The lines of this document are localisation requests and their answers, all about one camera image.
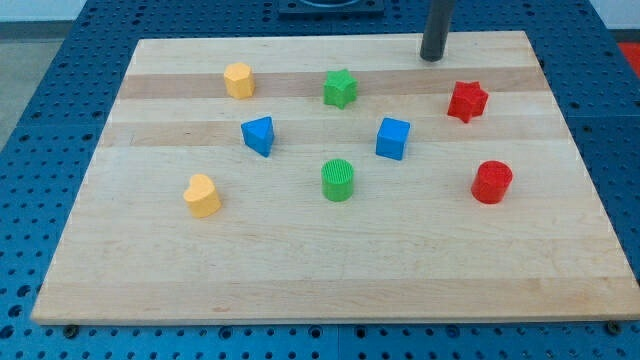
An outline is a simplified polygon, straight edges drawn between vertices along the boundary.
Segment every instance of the yellow block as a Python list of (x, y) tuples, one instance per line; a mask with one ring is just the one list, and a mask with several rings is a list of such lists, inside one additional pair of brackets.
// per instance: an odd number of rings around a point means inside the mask
[(227, 93), (236, 99), (251, 97), (256, 89), (251, 67), (245, 63), (228, 65), (224, 70), (224, 84)]
[(189, 188), (183, 194), (191, 215), (203, 218), (213, 214), (222, 207), (216, 186), (204, 174), (195, 174), (189, 179)]

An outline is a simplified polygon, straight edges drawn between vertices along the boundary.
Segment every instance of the red cylinder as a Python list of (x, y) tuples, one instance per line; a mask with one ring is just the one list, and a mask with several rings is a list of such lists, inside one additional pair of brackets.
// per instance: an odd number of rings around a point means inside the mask
[(471, 193), (480, 202), (497, 204), (513, 180), (511, 169), (500, 161), (486, 161), (478, 168), (476, 178), (471, 185)]

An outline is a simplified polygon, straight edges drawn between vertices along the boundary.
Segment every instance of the blue triangular prism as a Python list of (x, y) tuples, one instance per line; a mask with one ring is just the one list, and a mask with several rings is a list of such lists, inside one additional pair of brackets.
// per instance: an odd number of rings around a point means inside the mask
[(271, 116), (246, 122), (240, 126), (244, 143), (264, 157), (271, 153), (273, 144), (273, 121)]

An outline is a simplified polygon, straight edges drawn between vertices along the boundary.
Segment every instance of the green block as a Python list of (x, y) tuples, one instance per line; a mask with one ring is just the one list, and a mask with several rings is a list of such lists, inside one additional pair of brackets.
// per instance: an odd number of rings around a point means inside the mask
[(345, 105), (358, 97), (358, 80), (347, 69), (327, 71), (324, 82), (324, 103), (344, 109)]
[(353, 166), (333, 159), (322, 166), (322, 194), (331, 201), (345, 201), (353, 194)]

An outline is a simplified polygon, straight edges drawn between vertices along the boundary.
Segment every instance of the toy block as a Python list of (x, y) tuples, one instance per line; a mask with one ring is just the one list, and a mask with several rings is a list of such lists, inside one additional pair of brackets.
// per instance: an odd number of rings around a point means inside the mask
[(410, 128), (406, 121), (384, 118), (378, 130), (376, 155), (402, 160)]
[(227, 94), (236, 99), (251, 97), (256, 89), (251, 67), (245, 63), (228, 65), (224, 70), (224, 84)]
[(189, 188), (182, 197), (195, 218), (209, 216), (222, 207), (216, 186), (204, 174), (195, 174), (189, 179)]
[(353, 194), (353, 166), (333, 159), (322, 166), (322, 194), (331, 201), (345, 201)]
[(358, 97), (358, 80), (347, 69), (340, 71), (327, 71), (327, 80), (324, 82), (324, 103), (335, 105), (340, 109), (355, 101)]
[(476, 178), (471, 185), (471, 193), (482, 203), (497, 204), (502, 201), (511, 180), (513, 180), (513, 173), (509, 166), (500, 161), (486, 161), (478, 168)]
[(480, 88), (478, 81), (465, 83), (456, 81), (447, 115), (468, 123), (472, 117), (480, 116), (487, 105), (489, 94)]
[(273, 121), (271, 116), (240, 125), (244, 143), (264, 157), (269, 157), (273, 144)]

